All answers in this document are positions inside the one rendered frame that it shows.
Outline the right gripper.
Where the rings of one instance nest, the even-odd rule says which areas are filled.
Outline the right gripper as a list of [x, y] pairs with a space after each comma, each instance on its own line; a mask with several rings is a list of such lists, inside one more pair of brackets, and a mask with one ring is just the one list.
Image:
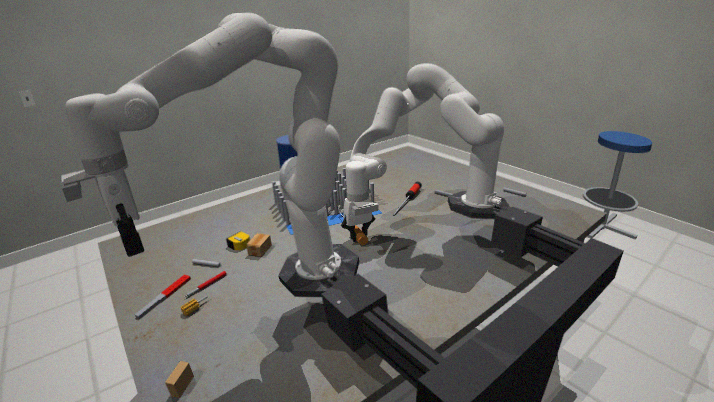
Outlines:
[[349, 230], [351, 239], [356, 242], [355, 225], [363, 224], [362, 232], [367, 236], [367, 229], [376, 219], [372, 215], [372, 212], [354, 216], [354, 214], [352, 213], [352, 206], [356, 205], [352, 201], [349, 201], [347, 198], [345, 198], [343, 212], [344, 220], [341, 224], [341, 227]]

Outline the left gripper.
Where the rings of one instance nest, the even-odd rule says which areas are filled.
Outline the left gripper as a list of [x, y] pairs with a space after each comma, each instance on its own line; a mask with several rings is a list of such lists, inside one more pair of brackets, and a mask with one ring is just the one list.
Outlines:
[[120, 236], [122, 235], [127, 256], [131, 257], [144, 252], [144, 247], [133, 222], [133, 219], [139, 220], [140, 216], [124, 172], [128, 166], [127, 163], [118, 170], [89, 176], [96, 176], [95, 180], [107, 212], [113, 224], [117, 226]]

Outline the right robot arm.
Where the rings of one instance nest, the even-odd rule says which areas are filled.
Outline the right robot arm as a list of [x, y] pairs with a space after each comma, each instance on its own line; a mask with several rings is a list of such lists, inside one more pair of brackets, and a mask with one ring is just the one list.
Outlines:
[[403, 116], [425, 103], [434, 93], [443, 100], [440, 106], [443, 119], [472, 145], [467, 191], [461, 201], [475, 208], [501, 205], [502, 199], [496, 197], [494, 192], [504, 134], [501, 118], [495, 114], [478, 115], [478, 100], [437, 65], [412, 67], [406, 81], [407, 90], [401, 92], [391, 87], [382, 93], [373, 123], [356, 141], [350, 162], [346, 165], [347, 199], [356, 205], [352, 206], [354, 216], [378, 211], [378, 204], [368, 199], [371, 190], [367, 189], [367, 181], [383, 176], [387, 169], [384, 160], [366, 155], [367, 149], [374, 141], [394, 133], [399, 115]]

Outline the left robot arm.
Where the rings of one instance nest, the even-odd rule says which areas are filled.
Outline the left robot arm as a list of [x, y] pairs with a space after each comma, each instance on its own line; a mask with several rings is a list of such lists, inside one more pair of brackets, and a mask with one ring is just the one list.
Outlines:
[[84, 167], [61, 175], [66, 201], [82, 198], [80, 181], [96, 177], [89, 175], [126, 166], [119, 132], [150, 127], [159, 109], [170, 101], [212, 86], [254, 59], [296, 69], [302, 75], [295, 88], [288, 139], [298, 156], [282, 165], [279, 180], [300, 259], [297, 274], [307, 280], [332, 278], [341, 267], [325, 206], [340, 156], [339, 135], [327, 123], [338, 71], [335, 50], [315, 32], [274, 26], [254, 13], [230, 14], [219, 26], [117, 93], [84, 95], [66, 102]]

